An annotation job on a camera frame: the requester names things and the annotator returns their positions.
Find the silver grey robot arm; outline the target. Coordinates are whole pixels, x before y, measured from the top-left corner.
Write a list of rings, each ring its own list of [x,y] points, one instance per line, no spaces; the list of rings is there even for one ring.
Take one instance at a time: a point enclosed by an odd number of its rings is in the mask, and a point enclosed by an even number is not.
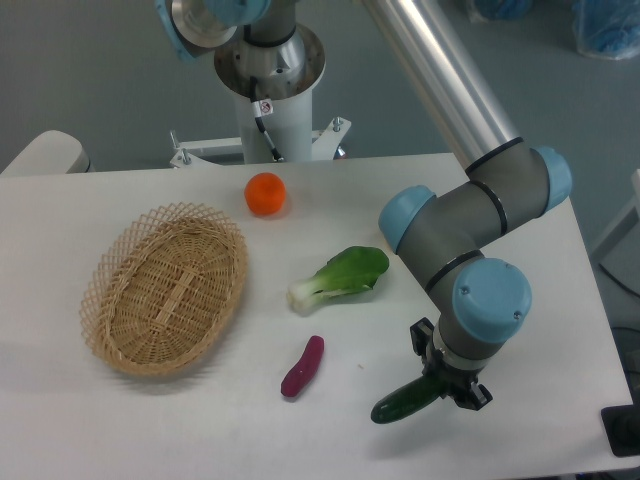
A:
[[[181,59],[213,55],[219,80],[238,102],[248,163],[308,161],[328,140],[312,133],[309,97],[324,72],[324,51],[295,8],[292,1],[155,5]],[[482,250],[562,203],[571,171],[556,151],[524,143],[436,2],[370,1],[367,9],[467,175],[443,196],[407,188],[380,213],[386,242],[440,318],[412,326],[422,375],[378,401],[371,418],[391,423],[438,397],[479,410],[491,400],[479,373],[532,303],[524,274]]]

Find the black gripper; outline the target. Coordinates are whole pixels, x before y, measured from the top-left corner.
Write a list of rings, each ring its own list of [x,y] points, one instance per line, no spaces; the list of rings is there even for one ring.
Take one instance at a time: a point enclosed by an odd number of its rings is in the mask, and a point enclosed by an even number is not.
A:
[[[426,317],[410,327],[413,351],[422,359],[423,374],[434,374],[446,383],[445,395],[452,395],[456,405],[481,410],[492,401],[490,391],[478,381],[488,360],[470,360],[456,354],[440,334],[438,325]]]

